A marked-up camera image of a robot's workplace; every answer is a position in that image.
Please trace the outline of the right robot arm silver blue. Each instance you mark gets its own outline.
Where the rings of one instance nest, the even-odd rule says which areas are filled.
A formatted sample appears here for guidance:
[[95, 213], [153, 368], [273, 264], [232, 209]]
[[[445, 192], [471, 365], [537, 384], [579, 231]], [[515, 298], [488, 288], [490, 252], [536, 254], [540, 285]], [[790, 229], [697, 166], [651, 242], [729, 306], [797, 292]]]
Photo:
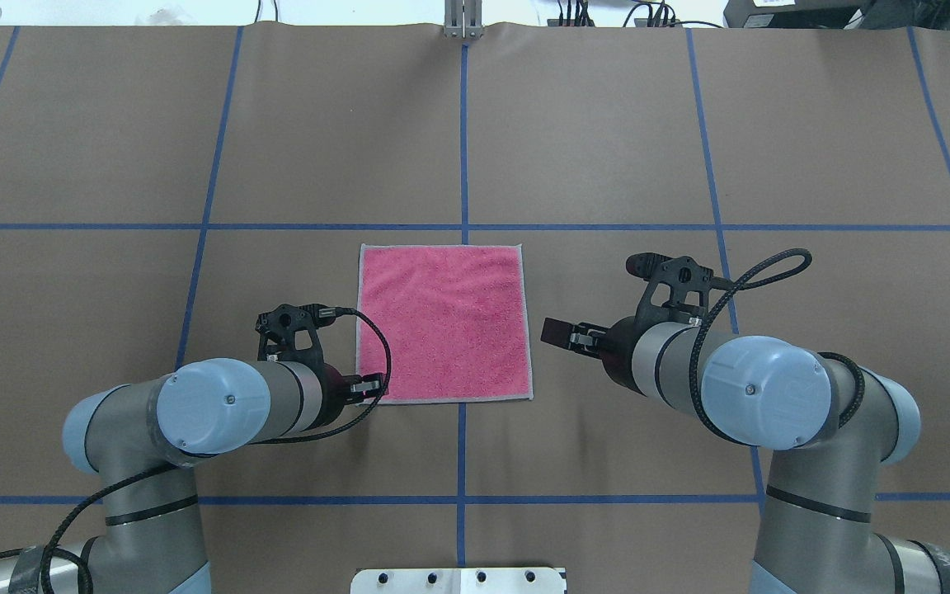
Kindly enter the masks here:
[[769, 336], [697, 321], [610, 328], [544, 320], [543, 342], [602, 361], [623, 387], [705, 417], [772, 451], [750, 593], [950, 593], [950, 550], [876, 533], [882, 466], [919, 440], [919, 406], [896, 381]]

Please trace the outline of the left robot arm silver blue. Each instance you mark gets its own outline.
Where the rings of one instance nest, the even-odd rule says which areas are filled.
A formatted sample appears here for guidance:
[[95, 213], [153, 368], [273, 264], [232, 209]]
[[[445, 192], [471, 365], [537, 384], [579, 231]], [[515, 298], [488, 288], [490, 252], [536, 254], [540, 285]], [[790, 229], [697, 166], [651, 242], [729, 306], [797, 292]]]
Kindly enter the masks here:
[[210, 593], [195, 469], [254, 445], [334, 436], [345, 406], [376, 406], [392, 373], [341, 375], [321, 361], [191, 362], [69, 411], [63, 448], [102, 486], [48, 544], [16, 563], [16, 593]]

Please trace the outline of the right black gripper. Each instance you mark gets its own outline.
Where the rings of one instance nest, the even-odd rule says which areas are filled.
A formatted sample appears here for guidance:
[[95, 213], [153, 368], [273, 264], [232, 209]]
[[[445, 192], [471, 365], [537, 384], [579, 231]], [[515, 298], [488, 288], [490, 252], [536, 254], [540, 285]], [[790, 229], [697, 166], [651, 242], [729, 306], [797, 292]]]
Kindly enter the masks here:
[[604, 372], [615, 384], [637, 389], [633, 375], [633, 354], [648, 328], [648, 324], [638, 323], [635, 318], [623, 318], [610, 328], [546, 318], [540, 331], [540, 341], [578, 355], [597, 357], [602, 361]]

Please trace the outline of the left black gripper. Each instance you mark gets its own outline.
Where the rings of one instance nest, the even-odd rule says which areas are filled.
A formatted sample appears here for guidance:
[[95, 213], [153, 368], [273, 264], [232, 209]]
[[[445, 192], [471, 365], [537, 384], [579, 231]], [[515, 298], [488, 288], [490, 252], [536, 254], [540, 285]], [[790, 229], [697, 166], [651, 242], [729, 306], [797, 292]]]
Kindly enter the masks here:
[[386, 392], [385, 373], [343, 375], [335, 367], [324, 367], [320, 381], [322, 387], [321, 426], [327, 426], [338, 420], [344, 406], [348, 403], [381, 398]]

